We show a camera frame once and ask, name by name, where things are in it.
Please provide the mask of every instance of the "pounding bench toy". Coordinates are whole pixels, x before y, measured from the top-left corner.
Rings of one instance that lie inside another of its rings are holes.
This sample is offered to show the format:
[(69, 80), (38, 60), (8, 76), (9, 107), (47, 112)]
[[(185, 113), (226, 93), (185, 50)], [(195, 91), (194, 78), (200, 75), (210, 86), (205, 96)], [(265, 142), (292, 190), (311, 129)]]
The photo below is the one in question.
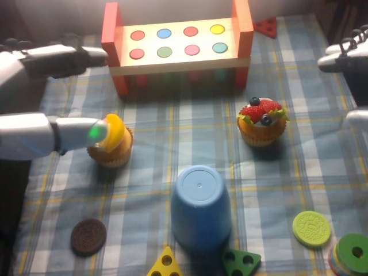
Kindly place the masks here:
[(128, 95), (128, 75), (140, 86), (147, 74), (235, 68), (235, 83), (245, 88), (253, 41), (248, 0), (233, 0), (232, 17), (124, 26), (118, 3), (107, 3), (102, 47), (119, 95)]

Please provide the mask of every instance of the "cupcake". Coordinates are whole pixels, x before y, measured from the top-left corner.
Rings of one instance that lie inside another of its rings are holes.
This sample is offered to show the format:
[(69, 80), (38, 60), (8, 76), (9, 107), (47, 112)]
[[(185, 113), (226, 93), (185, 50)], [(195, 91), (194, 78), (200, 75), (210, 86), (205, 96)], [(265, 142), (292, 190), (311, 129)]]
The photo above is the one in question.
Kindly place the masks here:
[(285, 108), (278, 102), (257, 97), (251, 98), (236, 118), (243, 140), (254, 147), (266, 147), (275, 142), (289, 120)]
[(87, 152), (102, 166), (110, 168), (123, 166), (131, 157), (133, 134), (115, 114), (108, 114), (105, 121), (108, 124), (106, 139), (87, 148)]

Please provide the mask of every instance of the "red circle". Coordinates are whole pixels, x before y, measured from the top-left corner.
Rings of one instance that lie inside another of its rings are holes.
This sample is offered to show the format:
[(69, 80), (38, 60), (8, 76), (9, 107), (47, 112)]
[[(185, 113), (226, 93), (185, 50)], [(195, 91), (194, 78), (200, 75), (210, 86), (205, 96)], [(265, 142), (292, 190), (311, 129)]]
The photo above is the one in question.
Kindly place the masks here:
[(141, 59), (144, 56), (144, 51), (142, 49), (134, 49), (129, 53), (132, 59)]
[(200, 52), (200, 48), (196, 45), (189, 45), (185, 47), (185, 53), (189, 56), (195, 56), (199, 52)]
[(198, 33), (198, 29), (196, 27), (187, 27), (184, 29), (184, 35), (186, 36), (195, 36)]
[(135, 32), (132, 32), (131, 39), (132, 40), (141, 40), (144, 38), (144, 32), (141, 30), (136, 30)]

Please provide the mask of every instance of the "blue and white tablecloth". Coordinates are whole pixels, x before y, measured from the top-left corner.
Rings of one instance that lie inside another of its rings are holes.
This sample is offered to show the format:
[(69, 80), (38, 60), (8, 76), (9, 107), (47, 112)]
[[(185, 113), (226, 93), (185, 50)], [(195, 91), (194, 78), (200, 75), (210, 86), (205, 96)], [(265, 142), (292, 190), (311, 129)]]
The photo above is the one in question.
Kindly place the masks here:
[[(315, 17), (277, 23), (276, 40), (255, 33), (242, 93), (221, 84), (192, 88), (181, 74), (164, 91), (148, 87), (121, 100), (107, 67), (50, 80), (42, 112), (117, 113), (135, 143), (129, 163), (118, 170), (99, 168), (85, 149), (33, 161), (14, 275), (147, 275), (166, 245), (183, 275), (224, 275), (201, 271), (204, 260), (185, 253), (170, 230), (171, 187), (194, 164), (214, 167), (225, 179), (233, 221), (229, 246), (261, 254), (257, 275), (333, 275), (327, 252), (334, 242), (351, 232), (368, 234), (367, 135), (340, 130), (355, 104), (342, 75), (317, 68), (327, 43)], [(99, 46), (99, 39), (87, 37), (85, 44)], [(286, 132), (268, 151), (247, 146), (236, 125), (236, 113), (254, 96), (289, 111)], [(292, 222), (303, 210), (331, 222), (332, 238), (322, 249), (311, 251), (294, 238)], [(98, 254), (79, 258), (70, 234), (90, 217), (106, 225), (107, 241)]]

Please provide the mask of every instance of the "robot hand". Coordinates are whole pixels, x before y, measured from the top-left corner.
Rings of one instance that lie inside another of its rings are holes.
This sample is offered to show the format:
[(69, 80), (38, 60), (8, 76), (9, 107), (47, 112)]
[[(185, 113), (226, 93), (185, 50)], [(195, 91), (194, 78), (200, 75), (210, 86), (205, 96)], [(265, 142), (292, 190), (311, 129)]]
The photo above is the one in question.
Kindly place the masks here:
[(318, 60), (323, 72), (368, 72), (368, 25), (354, 29), (355, 37), (345, 38), (340, 44), (329, 46), (326, 55)]
[[(0, 45), (0, 107), (24, 91), (29, 78), (82, 74), (88, 67), (107, 65), (108, 58), (103, 49), (80, 44), (10, 49)], [(0, 159), (30, 160), (52, 151), (64, 154), (102, 141), (107, 132), (106, 122), (94, 118), (57, 118), (41, 113), (0, 116)]]

